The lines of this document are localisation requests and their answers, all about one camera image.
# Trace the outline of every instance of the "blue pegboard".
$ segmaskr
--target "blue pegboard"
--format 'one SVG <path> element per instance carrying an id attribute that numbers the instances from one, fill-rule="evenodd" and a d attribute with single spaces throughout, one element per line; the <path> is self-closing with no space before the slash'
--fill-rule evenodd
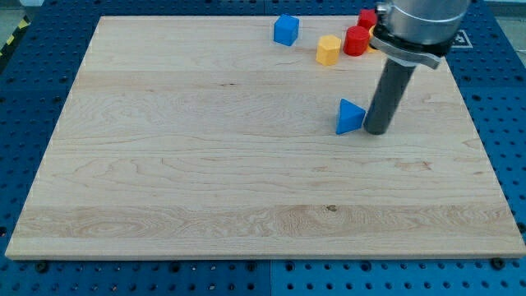
<path id="1" fill-rule="evenodd" d="M 372 0 L 47 0 L 0 76 L 0 250 L 5 251 L 102 15 L 357 15 Z M 486 5 L 447 56 L 515 218 L 526 223 L 525 70 Z M 526 260 L 13 262 L 0 295 L 526 294 Z"/>

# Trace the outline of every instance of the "wooden board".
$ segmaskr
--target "wooden board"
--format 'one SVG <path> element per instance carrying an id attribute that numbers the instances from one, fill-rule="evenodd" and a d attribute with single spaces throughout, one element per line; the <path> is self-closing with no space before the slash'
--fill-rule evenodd
<path id="1" fill-rule="evenodd" d="M 7 249 L 11 259 L 521 257 L 445 62 L 384 136 L 335 135 L 385 56 L 315 62 L 356 17 L 102 17 Z"/>

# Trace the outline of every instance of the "red block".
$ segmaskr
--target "red block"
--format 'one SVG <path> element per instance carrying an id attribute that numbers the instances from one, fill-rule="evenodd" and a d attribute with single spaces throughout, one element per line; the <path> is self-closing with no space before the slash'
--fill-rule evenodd
<path id="1" fill-rule="evenodd" d="M 376 25 L 377 17 L 374 9 L 362 9 L 360 10 L 360 16 L 358 17 L 358 25 L 371 29 L 372 26 Z"/>
<path id="2" fill-rule="evenodd" d="M 369 45 L 369 31 L 361 26 L 352 26 L 347 29 L 344 42 L 344 53 L 350 56 L 362 55 Z"/>

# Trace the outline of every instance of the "yellow black caution tape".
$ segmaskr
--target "yellow black caution tape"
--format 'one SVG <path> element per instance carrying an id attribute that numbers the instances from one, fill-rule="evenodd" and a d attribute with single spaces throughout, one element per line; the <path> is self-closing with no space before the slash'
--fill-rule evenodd
<path id="1" fill-rule="evenodd" d="M 30 19 L 27 16 L 24 16 L 18 26 L 15 28 L 15 31 L 9 36 L 6 40 L 6 43 L 0 49 L 0 74 L 7 66 L 7 62 L 11 59 L 11 56 L 15 52 L 16 47 L 21 42 L 22 37 L 26 33 L 30 25 Z"/>

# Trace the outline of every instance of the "blue triangular prism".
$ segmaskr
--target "blue triangular prism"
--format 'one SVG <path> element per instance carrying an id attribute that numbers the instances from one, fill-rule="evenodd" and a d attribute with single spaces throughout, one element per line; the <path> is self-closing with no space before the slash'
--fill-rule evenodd
<path id="1" fill-rule="evenodd" d="M 364 117 L 364 109 L 347 101 L 346 99 L 341 99 L 339 102 L 339 115 L 338 126 L 336 127 L 336 135 L 341 135 L 345 132 L 351 132 L 361 128 Z"/>

